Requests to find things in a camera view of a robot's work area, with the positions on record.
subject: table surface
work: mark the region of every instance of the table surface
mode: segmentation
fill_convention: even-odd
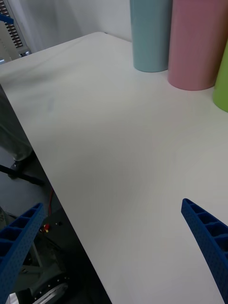
[[[113,304],[222,304],[181,215],[228,223],[228,114],[213,89],[133,68],[94,33],[0,67],[0,83]]]

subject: white wall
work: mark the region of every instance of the white wall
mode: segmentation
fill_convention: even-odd
[[[129,0],[8,0],[33,52],[103,31],[130,40]]]

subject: cylindrical container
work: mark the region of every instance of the cylindrical container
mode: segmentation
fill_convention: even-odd
[[[167,70],[172,0],[130,0],[134,67]]]
[[[218,72],[213,101],[220,109],[228,112],[228,43]]]
[[[173,0],[168,81],[184,90],[215,84],[228,38],[228,0]]]

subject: light blue cylinder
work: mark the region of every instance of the light blue cylinder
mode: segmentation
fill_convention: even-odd
[[[172,0],[130,0],[133,62],[137,70],[168,69]]]

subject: gray pants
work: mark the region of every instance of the gray pants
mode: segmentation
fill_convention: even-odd
[[[9,152],[14,160],[27,158],[32,147],[0,86],[0,146]]]

